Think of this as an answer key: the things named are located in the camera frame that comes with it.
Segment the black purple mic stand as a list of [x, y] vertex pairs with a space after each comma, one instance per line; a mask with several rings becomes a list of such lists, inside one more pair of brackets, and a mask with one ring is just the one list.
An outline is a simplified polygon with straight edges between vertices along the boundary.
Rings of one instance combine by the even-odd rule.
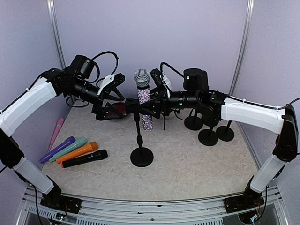
[[226, 126], [219, 126], [216, 129], [218, 138], [222, 141], [229, 142], [234, 139], [234, 131], [230, 128], [232, 121], [228, 121]]

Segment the orange microphone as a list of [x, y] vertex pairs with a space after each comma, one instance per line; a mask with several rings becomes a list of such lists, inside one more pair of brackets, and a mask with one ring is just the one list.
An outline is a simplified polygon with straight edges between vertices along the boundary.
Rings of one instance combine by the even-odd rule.
[[79, 157], [85, 153], [88, 153], [88, 152], [93, 152], [95, 150], [98, 149], [98, 144], [97, 142], [89, 142], [88, 144], [86, 144], [85, 146], [83, 147], [80, 147], [64, 156], [61, 156], [60, 158], [56, 159], [56, 163], [61, 163], [61, 162], [64, 162], [64, 161], [68, 161], [68, 160], [71, 160], [73, 158], [76, 158], [76, 157]]

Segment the purple microphone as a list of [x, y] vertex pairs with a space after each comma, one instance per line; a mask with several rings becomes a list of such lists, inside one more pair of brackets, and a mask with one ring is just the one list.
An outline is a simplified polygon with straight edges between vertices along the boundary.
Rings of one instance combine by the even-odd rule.
[[59, 146], [57, 146], [56, 148], [54, 148], [53, 150], [51, 150], [50, 152], [48, 152], [46, 155], [44, 155], [43, 157], [41, 157], [40, 163], [43, 164], [43, 163], [47, 162], [54, 154], [60, 152], [61, 150], [63, 150], [64, 148], [66, 148], [67, 146], [71, 145], [74, 142], [75, 142], [75, 138], [73, 136], [68, 137]]

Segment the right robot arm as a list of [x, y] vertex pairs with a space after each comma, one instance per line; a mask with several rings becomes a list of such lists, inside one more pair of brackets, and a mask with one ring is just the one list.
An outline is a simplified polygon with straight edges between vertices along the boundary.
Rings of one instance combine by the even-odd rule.
[[262, 105], [211, 90], [206, 71], [199, 68], [185, 69], [180, 76], [184, 79], [184, 90], [172, 91], [171, 83], [161, 68], [135, 72], [141, 111], [146, 116], [143, 121], [145, 129], [151, 127], [150, 117], [167, 116], [172, 109], [191, 108], [195, 114], [185, 119], [185, 126], [198, 130], [198, 139], [206, 146], [212, 146], [218, 140], [232, 140], [233, 132], [228, 125], [217, 126], [220, 120], [241, 122], [277, 134], [271, 156], [250, 179], [244, 192], [225, 200], [228, 206], [244, 208], [266, 202], [262, 195], [267, 185], [298, 155], [299, 132], [293, 105]]

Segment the glitter rhinestone microphone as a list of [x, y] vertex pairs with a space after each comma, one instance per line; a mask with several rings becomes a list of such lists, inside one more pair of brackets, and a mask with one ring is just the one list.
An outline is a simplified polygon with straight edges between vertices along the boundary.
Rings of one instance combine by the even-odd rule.
[[[134, 81], [137, 85], [137, 96], [139, 104], [144, 104], [150, 101], [150, 73], [144, 68], [136, 70], [134, 73]], [[144, 131], [153, 130], [153, 119], [151, 115], [141, 113], [142, 125]]]

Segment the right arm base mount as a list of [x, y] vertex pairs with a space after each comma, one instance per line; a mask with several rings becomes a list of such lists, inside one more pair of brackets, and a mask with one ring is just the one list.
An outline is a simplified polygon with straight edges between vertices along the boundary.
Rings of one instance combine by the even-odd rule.
[[255, 208], [264, 203], [262, 195], [238, 195], [224, 199], [226, 213]]

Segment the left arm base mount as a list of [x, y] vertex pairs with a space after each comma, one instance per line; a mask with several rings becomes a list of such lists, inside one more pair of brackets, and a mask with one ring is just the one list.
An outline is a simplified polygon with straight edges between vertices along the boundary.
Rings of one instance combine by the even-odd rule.
[[61, 196], [57, 203], [54, 201], [47, 200], [46, 198], [43, 198], [40, 202], [42, 206], [46, 206], [51, 209], [64, 211], [66, 213], [74, 213], [78, 214], [82, 200], [79, 198], [73, 198], [68, 196]]

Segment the pink microphone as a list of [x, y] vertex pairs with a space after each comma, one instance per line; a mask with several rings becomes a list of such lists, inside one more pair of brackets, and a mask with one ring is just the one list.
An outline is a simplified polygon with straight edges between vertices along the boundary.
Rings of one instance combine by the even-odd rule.
[[54, 142], [55, 142], [55, 140], [56, 140], [56, 138], [57, 138], [57, 136], [60, 132], [60, 129], [64, 124], [64, 120], [65, 119], [62, 118], [62, 117], [57, 120], [54, 132], [53, 132], [51, 140], [50, 140], [50, 144], [49, 144], [49, 148], [48, 148], [49, 151], [51, 150], [51, 148], [52, 148], [52, 146], [53, 146], [53, 144], [54, 144]]

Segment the black mint mic stand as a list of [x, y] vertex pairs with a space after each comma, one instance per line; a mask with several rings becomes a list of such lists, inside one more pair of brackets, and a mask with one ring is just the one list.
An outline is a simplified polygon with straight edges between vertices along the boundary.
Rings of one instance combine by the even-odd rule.
[[205, 146], [214, 146], [218, 143], [218, 135], [213, 131], [213, 126], [209, 129], [203, 129], [198, 134], [198, 140]]

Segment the black pink mic stand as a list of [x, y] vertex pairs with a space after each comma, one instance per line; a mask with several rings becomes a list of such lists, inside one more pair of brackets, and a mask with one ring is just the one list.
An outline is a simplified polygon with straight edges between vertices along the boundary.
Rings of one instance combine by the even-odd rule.
[[213, 117], [202, 116], [202, 122], [204, 125], [206, 125], [208, 127], [215, 127], [218, 125], [219, 119], [213, 118]]

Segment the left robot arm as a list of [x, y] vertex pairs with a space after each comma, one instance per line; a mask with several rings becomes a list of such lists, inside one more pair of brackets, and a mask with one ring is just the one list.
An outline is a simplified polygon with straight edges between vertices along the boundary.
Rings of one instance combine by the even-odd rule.
[[25, 92], [0, 112], [2, 164], [39, 189], [43, 200], [57, 209], [66, 203], [61, 188], [25, 157], [12, 135], [32, 114], [60, 95], [74, 96], [91, 103], [96, 119], [103, 120], [106, 115], [104, 100], [124, 100], [117, 87], [125, 81], [125, 76], [112, 72], [100, 80], [100, 86], [94, 86], [92, 81], [88, 81], [93, 69], [100, 70], [94, 59], [77, 55], [70, 66], [64, 69], [52, 68], [40, 74]]

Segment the black glitter mic stand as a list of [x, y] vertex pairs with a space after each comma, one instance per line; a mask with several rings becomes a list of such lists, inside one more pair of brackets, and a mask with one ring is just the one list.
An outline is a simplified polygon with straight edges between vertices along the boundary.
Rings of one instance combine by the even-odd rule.
[[140, 130], [140, 114], [139, 114], [139, 101], [138, 99], [128, 97], [125, 101], [125, 109], [127, 114], [133, 114], [134, 122], [137, 130], [137, 145], [138, 147], [131, 152], [131, 163], [137, 167], [147, 167], [154, 159], [152, 151], [146, 147], [143, 147], [143, 137]]

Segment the mint green microphone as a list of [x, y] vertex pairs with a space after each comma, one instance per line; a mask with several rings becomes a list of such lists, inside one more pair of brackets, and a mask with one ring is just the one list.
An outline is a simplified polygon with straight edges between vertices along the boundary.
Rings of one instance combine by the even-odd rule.
[[69, 146], [67, 146], [64, 149], [62, 149], [61, 151], [59, 151], [58, 153], [54, 154], [48, 161], [54, 162], [56, 159], [60, 158], [61, 156], [64, 156], [86, 144], [87, 144], [87, 139], [85, 137], [81, 137], [81, 138], [75, 140]]

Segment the black microphone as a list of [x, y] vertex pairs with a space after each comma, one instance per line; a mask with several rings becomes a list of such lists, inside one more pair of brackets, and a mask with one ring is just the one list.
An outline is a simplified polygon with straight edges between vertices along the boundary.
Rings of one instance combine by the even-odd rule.
[[76, 157], [67, 161], [61, 162], [62, 168], [68, 168], [76, 165], [82, 165], [93, 161], [103, 160], [108, 157], [107, 150], [97, 150], [88, 155]]

